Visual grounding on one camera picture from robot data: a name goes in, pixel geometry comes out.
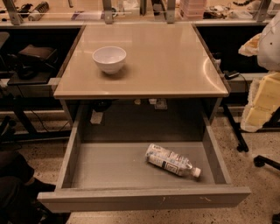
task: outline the terrazzo floor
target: terrazzo floor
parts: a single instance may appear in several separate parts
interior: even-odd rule
[[[33,120],[34,126],[40,129],[41,124],[36,122],[35,118]],[[42,120],[49,130],[69,129],[69,125],[63,117],[61,119],[61,115],[46,115]],[[271,223],[272,215],[280,213],[280,171],[268,165],[262,168],[255,167],[253,159],[257,155],[263,155],[280,161],[279,132],[242,133],[249,152],[239,152],[236,149],[238,141],[223,113],[217,114],[212,127],[233,185],[249,186],[252,191],[238,206],[215,209],[71,213],[67,224]],[[9,143],[3,144],[1,147],[4,150],[18,149],[28,163],[35,168],[36,178],[55,184],[67,147],[67,140]]]

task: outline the bottle cap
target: bottle cap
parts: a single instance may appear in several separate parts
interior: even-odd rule
[[[201,169],[200,168],[195,168],[192,175],[195,178],[198,178],[200,176],[200,173],[201,173]]]

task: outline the desk surface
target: desk surface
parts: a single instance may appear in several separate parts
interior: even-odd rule
[[[99,70],[92,53],[120,46],[126,64]],[[54,93],[57,99],[223,97],[228,91],[190,23],[87,24]]]

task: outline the white bowl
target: white bowl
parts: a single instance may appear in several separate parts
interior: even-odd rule
[[[118,46],[104,46],[93,52],[96,65],[106,74],[116,74],[124,65],[126,52]]]

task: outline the gray drawer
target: gray drawer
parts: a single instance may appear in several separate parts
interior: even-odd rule
[[[167,110],[113,101],[100,124],[90,102],[80,105],[55,192],[38,198],[54,212],[234,207],[249,194],[231,184],[200,99],[168,100]],[[199,179],[181,178],[152,164],[150,143],[190,158]]]

